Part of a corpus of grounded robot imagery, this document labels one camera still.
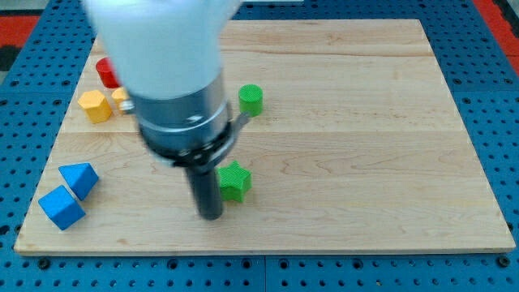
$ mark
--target green cylinder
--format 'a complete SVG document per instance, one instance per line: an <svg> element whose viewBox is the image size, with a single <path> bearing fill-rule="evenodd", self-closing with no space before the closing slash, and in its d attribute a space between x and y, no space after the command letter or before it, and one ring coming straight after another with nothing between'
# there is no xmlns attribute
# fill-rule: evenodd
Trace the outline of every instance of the green cylinder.
<svg viewBox="0 0 519 292"><path fill-rule="evenodd" d="M255 117L263 111L263 90L255 84L243 85L239 92L240 112L248 112L251 117Z"/></svg>

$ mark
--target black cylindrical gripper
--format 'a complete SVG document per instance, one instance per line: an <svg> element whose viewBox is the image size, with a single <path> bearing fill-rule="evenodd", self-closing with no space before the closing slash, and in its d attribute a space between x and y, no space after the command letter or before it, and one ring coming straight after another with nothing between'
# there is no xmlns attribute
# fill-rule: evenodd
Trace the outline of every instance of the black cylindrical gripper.
<svg viewBox="0 0 519 292"><path fill-rule="evenodd" d="M223 203L217 181L217 172L212 169L201 174L187 167L186 175L200 216L206 220L215 220L220 217L223 213Z"/></svg>

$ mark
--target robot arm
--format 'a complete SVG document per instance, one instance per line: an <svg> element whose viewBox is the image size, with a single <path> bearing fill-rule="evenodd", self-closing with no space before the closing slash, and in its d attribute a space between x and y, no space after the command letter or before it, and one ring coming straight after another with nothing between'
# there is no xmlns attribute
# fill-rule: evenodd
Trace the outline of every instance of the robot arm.
<svg viewBox="0 0 519 292"><path fill-rule="evenodd" d="M248 117L231 122L218 37L240 0L84 0L152 152L186 168L199 214L222 214L215 166Z"/></svg>

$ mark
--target wooden board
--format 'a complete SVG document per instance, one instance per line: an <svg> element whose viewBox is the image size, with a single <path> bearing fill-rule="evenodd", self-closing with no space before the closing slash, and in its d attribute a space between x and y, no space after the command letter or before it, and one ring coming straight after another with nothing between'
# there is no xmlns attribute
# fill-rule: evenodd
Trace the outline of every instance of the wooden board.
<svg viewBox="0 0 519 292"><path fill-rule="evenodd" d="M515 247L417 20L230 22L225 88L264 89L264 113L226 162L252 172L244 204L195 211L182 170L146 152L131 116L92 125L94 45L15 249L22 255L430 254ZM90 161L87 216L59 231L37 200L60 165Z"/></svg>

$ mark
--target blue block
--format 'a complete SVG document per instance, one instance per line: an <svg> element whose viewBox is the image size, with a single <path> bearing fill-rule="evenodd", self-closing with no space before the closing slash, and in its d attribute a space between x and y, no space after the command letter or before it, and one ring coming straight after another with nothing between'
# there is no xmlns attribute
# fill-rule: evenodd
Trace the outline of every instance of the blue block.
<svg viewBox="0 0 519 292"><path fill-rule="evenodd" d="M64 186L59 186L43 196L38 200L38 204L60 230L67 229L85 215L84 210Z"/></svg>
<svg viewBox="0 0 519 292"><path fill-rule="evenodd" d="M60 166L59 172L79 200L85 200L99 180L90 163Z"/></svg>

